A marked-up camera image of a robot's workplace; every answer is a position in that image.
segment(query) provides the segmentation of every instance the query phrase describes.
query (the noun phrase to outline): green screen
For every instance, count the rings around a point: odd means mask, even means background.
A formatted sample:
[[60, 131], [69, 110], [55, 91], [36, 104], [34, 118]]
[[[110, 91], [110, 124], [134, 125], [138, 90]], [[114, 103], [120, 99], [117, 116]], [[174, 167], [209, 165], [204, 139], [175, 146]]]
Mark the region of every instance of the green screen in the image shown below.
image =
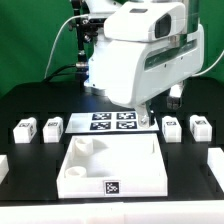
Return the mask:
[[[203, 70], [213, 64], [224, 49], [223, 9], [223, 0], [200, 1], [200, 18], [205, 29]], [[15, 85], [44, 78], [56, 34], [71, 16], [73, 10], [69, 0], [0, 1], [0, 96]], [[76, 58], [75, 32], [69, 32], [66, 27], [58, 41], [49, 73], [76, 62]], [[224, 60], [207, 76], [224, 82]]]

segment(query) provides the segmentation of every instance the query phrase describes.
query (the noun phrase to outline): white robot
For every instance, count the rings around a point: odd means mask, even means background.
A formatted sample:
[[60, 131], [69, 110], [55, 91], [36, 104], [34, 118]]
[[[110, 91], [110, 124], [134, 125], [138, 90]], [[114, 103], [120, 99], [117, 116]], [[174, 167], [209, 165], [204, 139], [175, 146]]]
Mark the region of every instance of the white robot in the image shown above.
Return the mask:
[[201, 70], [204, 31], [199, 0], [86, 0], [85, 24], [99, 24], [89, 59], [87, 91], [134, 108], [141, 126], [150, 125], [150, 100], [171, 88], [179, 97], [183, 80]]

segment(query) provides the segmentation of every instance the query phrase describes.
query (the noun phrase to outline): white container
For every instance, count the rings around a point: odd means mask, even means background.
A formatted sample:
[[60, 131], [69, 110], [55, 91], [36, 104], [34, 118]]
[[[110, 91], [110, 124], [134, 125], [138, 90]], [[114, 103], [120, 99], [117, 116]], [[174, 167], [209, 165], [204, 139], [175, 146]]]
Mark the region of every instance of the white container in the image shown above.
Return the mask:
[[[73, 136], [57, 178], [59, 198], [167, 196], [167, 175], [156, 134], [82, 136], [93, 152], [78, 155]], [[66, 178], [69, 168], [85, 178]]]

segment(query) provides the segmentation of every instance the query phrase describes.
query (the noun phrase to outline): white cube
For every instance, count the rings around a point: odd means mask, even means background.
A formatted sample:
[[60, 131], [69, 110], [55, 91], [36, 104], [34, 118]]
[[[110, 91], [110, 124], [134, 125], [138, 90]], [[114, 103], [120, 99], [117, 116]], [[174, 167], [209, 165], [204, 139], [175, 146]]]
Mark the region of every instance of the white cube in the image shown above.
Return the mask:
[[162, 119], [162, 132], [166, 142], [181, 142], [182, 128], [175, 117]]
[[37, 132], [37, 121], [31, 117], [22, 119], [13, 129], [15, 143], [30, 143]]
[[8, 160], [6, 155], [0, 155], [0, 184], [9, 171]]
[[204, 116], [190, 117], [190, 131], [196, 142], [209, 142], [212, 140], [212, 126]]
[[43, 128], [44, 143], [59, 142], [63, 133], [63, 119], [55, 117], [48, 119]]

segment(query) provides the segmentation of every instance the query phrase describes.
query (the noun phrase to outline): black table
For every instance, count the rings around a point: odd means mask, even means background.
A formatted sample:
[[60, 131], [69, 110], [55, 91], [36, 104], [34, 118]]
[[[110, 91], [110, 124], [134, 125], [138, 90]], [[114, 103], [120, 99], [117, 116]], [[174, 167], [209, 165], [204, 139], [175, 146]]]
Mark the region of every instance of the black table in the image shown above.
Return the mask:
[[[58, 199], [56, 178], [72, 135], [60, 143], [44, 144], [42, 128], [49, 118], [60, 116], [67, 126], [71, 113], [116, 112], [107, 97], [84, 93], [77, 82], [27, 83], [16, 86], [0, 100], [0, 154], [6, 154], [9, 172], [0, 185], [0, 206], [70, 204], [88, 202], [144, 202], [220, 200], [224, 194], [207, 166], [208, 147], [224, 144], [224, 86], [212, 79], [189, 79], [183, 105], [166, 107], [167, 92], [155, 97], [152, 109], [161, 128], [164, 116], [175, 116], [182, 127], [181, 143], [165, 143], [157, 132], [168, 175], [168, 197]], [[210, 143], [196, 143], [189, 117], [206, 116], [213, 127]], [[15, 144], [13, 129], [21, 119], [35, 117], [37, 134], [31, 144]]]

